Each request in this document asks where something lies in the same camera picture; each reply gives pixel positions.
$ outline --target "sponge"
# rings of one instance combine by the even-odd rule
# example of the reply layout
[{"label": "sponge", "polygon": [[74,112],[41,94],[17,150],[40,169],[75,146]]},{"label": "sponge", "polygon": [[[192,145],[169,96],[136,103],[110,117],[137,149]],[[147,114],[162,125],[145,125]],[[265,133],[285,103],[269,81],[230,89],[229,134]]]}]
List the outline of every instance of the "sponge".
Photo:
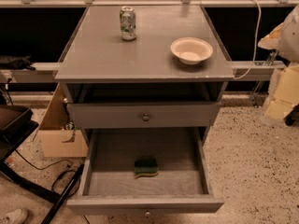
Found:
[{"label": "sponge", "polygon": [[158,164],[154,157],[144,157],[134,163],[135,178],[141,176],[156,176],[159,173]]}]

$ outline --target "white sneaker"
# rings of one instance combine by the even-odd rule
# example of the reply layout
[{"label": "white sneaker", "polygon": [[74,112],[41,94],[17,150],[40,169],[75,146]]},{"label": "white sneaker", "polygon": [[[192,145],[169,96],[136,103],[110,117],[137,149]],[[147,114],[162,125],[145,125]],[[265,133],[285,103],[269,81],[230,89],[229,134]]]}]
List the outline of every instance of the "white sneaker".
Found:
[{"label": "white sneaker", "polygon": [[1,224],[22,224],[28,216],[27,209],[17,209],[6,213],[3,219],[0,219]]}]

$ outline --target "speckled floor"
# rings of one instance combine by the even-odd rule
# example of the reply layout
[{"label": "speckled floor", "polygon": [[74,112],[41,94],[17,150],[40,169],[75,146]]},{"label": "speckled floor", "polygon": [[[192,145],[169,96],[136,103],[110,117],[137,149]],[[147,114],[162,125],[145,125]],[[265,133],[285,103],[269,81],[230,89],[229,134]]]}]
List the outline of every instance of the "speckled floor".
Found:
[{"label": "speckled floor", "polygon": [[[43,103],[32,105],[34,119],[41,121]],[[204,151],[209,182],[224,206],[216,214],[160,216],[87,216],[90,223],[299,223],[299,124],[265,126],[261,108],[254,108],[247,95],[225,95],[223,107],[210,130]],[[30,162],[43,167],[60,159],[44,158],[33,133],[18,149]],[[22,176],[50,189],[66,162],[38,171],[12,155],[12,168]],[[77,168],[81,159],[71,159]],[[57,185],[60,190],[65,185]],[[25,223],[38,224],[51,204],[0,178],[0,216],[20,208],[30,213]],[[87,223],[63,206],[51,223]]]}]

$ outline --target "silver can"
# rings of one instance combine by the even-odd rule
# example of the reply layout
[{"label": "silver can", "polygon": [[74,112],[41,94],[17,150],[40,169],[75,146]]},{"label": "silver can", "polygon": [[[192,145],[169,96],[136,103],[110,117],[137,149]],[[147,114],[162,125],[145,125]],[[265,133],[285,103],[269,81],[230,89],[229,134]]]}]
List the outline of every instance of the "silver can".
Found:
[{"label": "silver can", "polygon": [[136,15],[131,7],[122,7],[120,11],[121,38],[123,40],[134,40],[136,38]]}]

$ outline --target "gray cabinet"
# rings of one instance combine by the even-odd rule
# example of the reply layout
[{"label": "gray cabinet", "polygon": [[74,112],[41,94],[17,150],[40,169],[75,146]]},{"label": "gray cabinet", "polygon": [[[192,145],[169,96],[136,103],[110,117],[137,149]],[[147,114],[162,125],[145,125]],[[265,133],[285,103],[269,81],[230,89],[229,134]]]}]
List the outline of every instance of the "gray cabinet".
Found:
[{"label": "gray cabinet", "polygon": [[[121,40],[120,8],[90,7],[56,76],[89,144],[67,205],[80,215],[216,212],[223,199],[208,184],[203,144],[233,78],[228,62],[199,6],[135,6],[133,42]],[[212,58],[187,66],[173,57],[169,47],[183,36],[207,40]],[[135,178],[144,156],[156,158],[159,174]]]}]

